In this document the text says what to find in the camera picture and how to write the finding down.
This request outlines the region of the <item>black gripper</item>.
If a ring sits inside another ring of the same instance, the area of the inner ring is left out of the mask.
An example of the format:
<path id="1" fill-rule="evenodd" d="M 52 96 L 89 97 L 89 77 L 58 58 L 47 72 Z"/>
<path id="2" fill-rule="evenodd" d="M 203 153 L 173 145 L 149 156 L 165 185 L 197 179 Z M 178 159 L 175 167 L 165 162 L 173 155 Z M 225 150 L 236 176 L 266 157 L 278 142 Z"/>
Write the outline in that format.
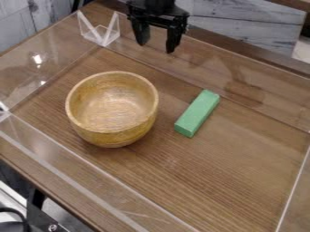
<path id="1" fill-rule="evenodd" d="M 150 39 L 150 25 L 167 29 L 166 52 L 173 53 L 187 31 L 189 11 L 181 8 L 175 0 L 127 0 L 129 20 L 135 40 L 145 45 Z"/>

